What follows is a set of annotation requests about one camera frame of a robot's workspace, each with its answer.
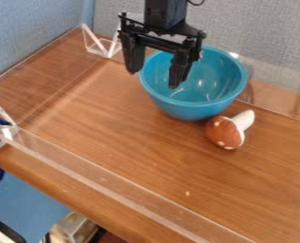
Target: wooden surface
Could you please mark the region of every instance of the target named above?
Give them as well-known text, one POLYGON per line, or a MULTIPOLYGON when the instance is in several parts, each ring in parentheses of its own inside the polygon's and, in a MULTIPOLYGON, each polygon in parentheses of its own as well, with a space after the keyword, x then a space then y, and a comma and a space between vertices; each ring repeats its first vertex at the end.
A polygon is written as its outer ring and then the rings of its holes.
MULTIPOLYGON (((138 76, 84 53, 77 30, 4 78, 0 104, 23 128, 256 242, 300 243, 300 121, 234 102, 223 115, 252 108, 256 121, 240 149, 220 150, 203 121, 168 118, 138 76)), ((187 242, 11 147, 0 167, 124 240, 187 242)))

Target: gray wall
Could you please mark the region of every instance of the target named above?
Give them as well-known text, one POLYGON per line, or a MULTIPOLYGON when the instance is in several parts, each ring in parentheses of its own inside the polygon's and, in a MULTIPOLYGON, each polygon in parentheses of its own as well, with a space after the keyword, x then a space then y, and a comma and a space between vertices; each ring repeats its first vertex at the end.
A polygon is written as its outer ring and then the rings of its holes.
MULTIPOLYGON (((116 13, 142 8, 143 0, 95 0, 95 32, 111 35, 116 13)), ((246 57, 255 79, 300 91, 300 0, 206 0, 187 22, 208 33, 206 45, 246 57)))
POLYGON ((0 0, 0 71, 80 22, 93 0, 0 0))

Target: mushroom cap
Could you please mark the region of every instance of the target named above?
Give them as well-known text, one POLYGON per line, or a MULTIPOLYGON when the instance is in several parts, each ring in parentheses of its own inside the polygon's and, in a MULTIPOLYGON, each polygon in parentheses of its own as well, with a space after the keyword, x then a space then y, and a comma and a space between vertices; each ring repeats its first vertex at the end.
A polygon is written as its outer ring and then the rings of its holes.
POLYGON ((214 117, 204 126, 207 139, 219 147, 231 150, 243 143, 243 133, 236 129, 234 122, 224 117, 214 117))

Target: mushroom stem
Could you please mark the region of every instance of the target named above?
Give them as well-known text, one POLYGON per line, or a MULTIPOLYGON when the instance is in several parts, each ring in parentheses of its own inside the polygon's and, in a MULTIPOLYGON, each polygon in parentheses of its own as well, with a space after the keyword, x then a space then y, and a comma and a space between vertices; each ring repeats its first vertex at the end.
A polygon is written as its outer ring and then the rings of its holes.
POLYGON ((243 132, 252 124, 254 119, 255 119, 254 111, 246 110, 240 112, 238 115, 235 115, 231 118, 231 121, 234 122, 236 129, 243 132))

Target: blue fabric wall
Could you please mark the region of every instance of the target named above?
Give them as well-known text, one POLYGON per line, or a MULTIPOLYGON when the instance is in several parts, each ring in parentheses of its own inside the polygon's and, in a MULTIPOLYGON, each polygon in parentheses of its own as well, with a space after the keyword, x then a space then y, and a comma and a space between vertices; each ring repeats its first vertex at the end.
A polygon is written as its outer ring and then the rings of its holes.
POLYGON ((0 72, 68 29, 91 25, 93 0, 0 0, 0 72))

